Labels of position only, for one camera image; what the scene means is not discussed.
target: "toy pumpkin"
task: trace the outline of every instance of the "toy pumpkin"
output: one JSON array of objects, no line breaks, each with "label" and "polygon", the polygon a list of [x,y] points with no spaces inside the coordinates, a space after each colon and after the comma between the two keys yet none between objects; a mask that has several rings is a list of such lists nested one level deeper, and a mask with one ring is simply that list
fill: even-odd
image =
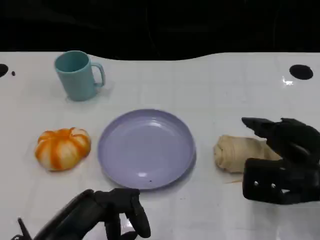
[{"label": "toy pumpkin", "polygon": [[91,150],[88,133],[80,128],[62,128],[45,131],[38,138],[35,157],[50,171],[63,171],[73,168]]}]

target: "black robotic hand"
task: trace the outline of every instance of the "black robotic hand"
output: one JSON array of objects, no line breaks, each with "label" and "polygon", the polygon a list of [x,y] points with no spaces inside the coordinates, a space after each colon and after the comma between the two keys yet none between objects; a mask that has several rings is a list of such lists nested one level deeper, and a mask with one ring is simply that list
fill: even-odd
[{"label": "black robotic hand", "polygon": [[255,201],[295,204],[320,200],[320,133],[291,118],[273,122],[243,117],[242,122],[283,159],[249,158],[245,163],[243,195]]},{"label": "black robotic hand", "polygon": [[[137,235],[149,238],[151,230],[139,194],[137,189],[115,188],[110,192],[88,189],[69,202],[33,240],[81,240],[99,222],[104,222],[108,240],[134,240]],[[122,213],[135,231],[121,235]],[[20,218],[18,222],[22,235],[12,239],[32,240]]]}]

